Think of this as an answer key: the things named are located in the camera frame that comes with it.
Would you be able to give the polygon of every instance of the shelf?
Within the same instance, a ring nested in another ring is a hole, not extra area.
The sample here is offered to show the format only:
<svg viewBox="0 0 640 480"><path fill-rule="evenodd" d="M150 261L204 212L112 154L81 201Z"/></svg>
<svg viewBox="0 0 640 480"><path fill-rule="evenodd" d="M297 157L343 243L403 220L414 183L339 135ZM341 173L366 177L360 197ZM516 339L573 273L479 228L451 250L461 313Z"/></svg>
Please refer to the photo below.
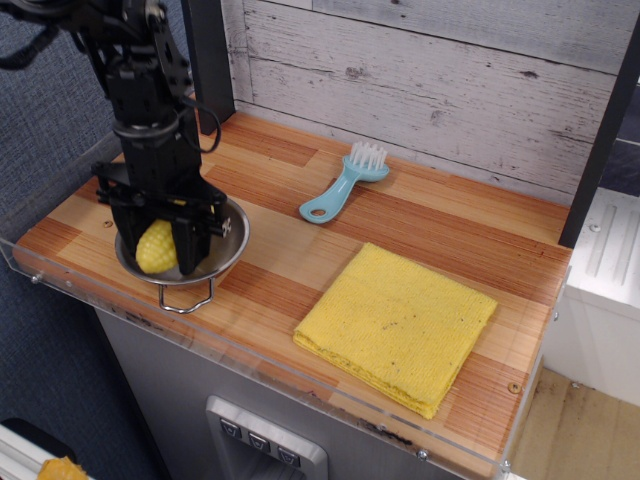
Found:
<svg viewBox="0 0 640 480"><path fill-rule="evenodd" d="M212 140L203 137L206 148ZM571 251L558 246L567 208L390 158L383 182L358 184L341 214L313 225L298 207L340 174L348 145L243 114L224 124L203 176L249 217L239 262L213 301L189 315L158 305L158 287L118 263L116 228L80 188L17 243L9 263L123 319L268 384L314 408L468 478L491 478L506 459L543 332ZM499 303L433 420L296 346L293 329L363 243L416 261ZM177 306L208 282L171 287Z"/></svg>

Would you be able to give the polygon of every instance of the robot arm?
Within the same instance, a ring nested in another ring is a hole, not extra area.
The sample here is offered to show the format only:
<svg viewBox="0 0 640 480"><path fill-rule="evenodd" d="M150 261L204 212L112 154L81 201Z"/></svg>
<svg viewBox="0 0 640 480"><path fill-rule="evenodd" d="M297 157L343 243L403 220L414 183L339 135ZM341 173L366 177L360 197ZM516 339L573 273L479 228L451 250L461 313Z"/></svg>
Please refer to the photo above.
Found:
<svg viewBox="0 0 640 480"><path fill-rule="evenodd" d="M0 0L0 12L45 26L30 47L0 59L0 68L24 68L58 29L89 56L125 158L92 168L98 199L111 205L132 256L155 219L170 221L180 272L191 273L209 255L211 235L225 236L230 223L226 195L200 175L195 104L185 96L189 62L175 46L165 7L157 0Z"/></svg>

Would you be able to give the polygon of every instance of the white bristles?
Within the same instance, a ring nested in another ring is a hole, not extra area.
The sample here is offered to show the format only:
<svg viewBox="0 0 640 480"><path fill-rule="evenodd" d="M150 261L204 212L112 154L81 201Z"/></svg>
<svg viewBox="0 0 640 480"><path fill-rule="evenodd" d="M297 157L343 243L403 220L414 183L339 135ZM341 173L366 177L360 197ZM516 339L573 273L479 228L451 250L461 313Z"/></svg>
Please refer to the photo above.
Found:
<svg viewBox="0 0 640 480"><path fill-rule="evenodd" d="M380 170L384 166L387 152L384 148L369 142L363 144L356 142L351 146L349 160L357 167L366 167L368 170Z"/></svg>

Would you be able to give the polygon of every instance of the yellow towel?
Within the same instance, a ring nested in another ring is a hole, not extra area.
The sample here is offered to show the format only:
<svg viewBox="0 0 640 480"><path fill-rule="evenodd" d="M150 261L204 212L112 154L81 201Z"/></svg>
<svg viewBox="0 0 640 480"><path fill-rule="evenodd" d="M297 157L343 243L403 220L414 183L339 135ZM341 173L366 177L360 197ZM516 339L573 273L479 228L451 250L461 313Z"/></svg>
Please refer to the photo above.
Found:
<svg viewBox="0 0 640 480"><path fill-rule="evenodd" d="M496 306L368 243L293 340L431 419Z"/></svg>

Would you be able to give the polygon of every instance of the stainless steel bowl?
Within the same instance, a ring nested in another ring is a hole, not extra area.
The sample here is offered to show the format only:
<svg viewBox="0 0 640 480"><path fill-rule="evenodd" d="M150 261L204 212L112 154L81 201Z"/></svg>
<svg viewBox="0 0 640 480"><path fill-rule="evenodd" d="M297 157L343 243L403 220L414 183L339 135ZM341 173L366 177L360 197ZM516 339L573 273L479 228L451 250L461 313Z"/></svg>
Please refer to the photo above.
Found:
<svg viewBox="0 0 640 480"><path fill-rule="evenodd" d="M229 269L244 251L249 242L249 219L244 210L233 200L227 200L224 205L224 214L231 221L231 230L222 238L211 236L211 250L207 258L202 260L196 269L189 275L182 275L176 266L171 270L158 274L147 274L140 270L138 262L131 256L124 245L120 234L116 236L116 256L120 264L129 273L146 282L159 286L160 307L164 310L177 313L191 313L202 305L213 300L213 281L224 271ZM167 286L187 285L190 283L209 281L209 297L190 308L176 308L166 305L164 302L164 290Z"/></svg>

